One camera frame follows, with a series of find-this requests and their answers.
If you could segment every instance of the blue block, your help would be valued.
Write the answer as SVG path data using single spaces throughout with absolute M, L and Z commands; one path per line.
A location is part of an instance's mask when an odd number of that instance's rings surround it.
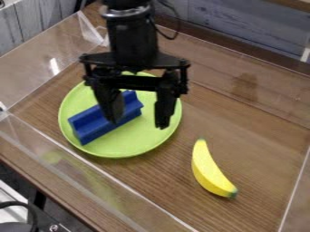
M 124 91 L 123 99 L 124 113 L 116 124 L 107 121 L 99 105 L 68 118 L 73 134 L 82 145 L 115 130 L 141 114 L 140 109 L 143 108 L 143 104 L 136 98 L 136 92 Z

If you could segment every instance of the robotic arm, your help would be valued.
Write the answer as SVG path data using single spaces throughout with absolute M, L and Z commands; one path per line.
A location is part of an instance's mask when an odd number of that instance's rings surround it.
M 96 100 L 108 121 L 116 123 L 123 116 L 120 89 L 156 92 L 155 126 L 169 126 L 175 114 L 176 98 L 187 94 L 187 68 L 184 59 L 159 51 L 153 24 L 153 6 L 149 0 L 103 0 L 108 11 L 103 14 L 109 34 L 109 53 L 84 54 L 84 83 L 92 87 Z M 136 77 L 123 71 L 163 69 L 163 76 Z

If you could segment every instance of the gray wall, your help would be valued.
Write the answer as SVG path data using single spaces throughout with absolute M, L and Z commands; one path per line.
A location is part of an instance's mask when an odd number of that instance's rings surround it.
M 0 9 L 0 56 L 73 13 L 76 0 L 5 0 Z
M 183 20 L 296 59 L 310 38 L 310 14 L 263 0 L 169 0 Z M 156 4 L 157 12 L 172 13 Z

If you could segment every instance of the yellow banana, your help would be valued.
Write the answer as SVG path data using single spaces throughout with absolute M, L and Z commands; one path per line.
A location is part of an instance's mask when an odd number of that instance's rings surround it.
M 233 198 L 237 189 L 217 168 L 204 139 L 197 139 L 192 150 L 191 168 L 199 184 L 215 195 Z

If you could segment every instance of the green plate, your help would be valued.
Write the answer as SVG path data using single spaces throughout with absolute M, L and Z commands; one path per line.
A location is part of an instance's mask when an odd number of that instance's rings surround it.
M 68 142 L 88 154 L 105 158 L 132 157 L 155 149 L 173 134 L 181 118 L 181 104 L 177 100 L 169 127 L 155 128 L 153 103 L 155 92 L 136 91 L 137 99 L 144 104 L 141 115 L 84 146 L 72 133 L 68 118 L 97 104 L 92 90 L 81 82 L 65 96 L 58 108 L 57 123 Z

